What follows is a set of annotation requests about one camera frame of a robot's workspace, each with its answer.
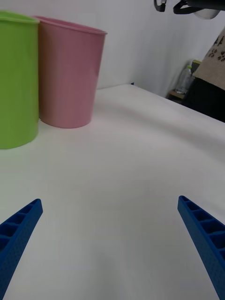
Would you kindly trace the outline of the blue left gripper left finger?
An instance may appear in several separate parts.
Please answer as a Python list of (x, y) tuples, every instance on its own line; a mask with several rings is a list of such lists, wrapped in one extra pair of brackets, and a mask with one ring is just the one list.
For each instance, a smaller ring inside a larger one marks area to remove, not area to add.
[(0, 299), (4, 298), (42, 213), (41, 200), (35, 199), (0, 224)]

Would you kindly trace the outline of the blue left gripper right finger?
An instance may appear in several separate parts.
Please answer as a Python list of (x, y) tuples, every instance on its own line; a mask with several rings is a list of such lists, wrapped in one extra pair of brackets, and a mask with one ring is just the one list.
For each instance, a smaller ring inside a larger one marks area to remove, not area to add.
[(181, 195), (178, 212), (220, 300), (225, 299), (225, 225)]

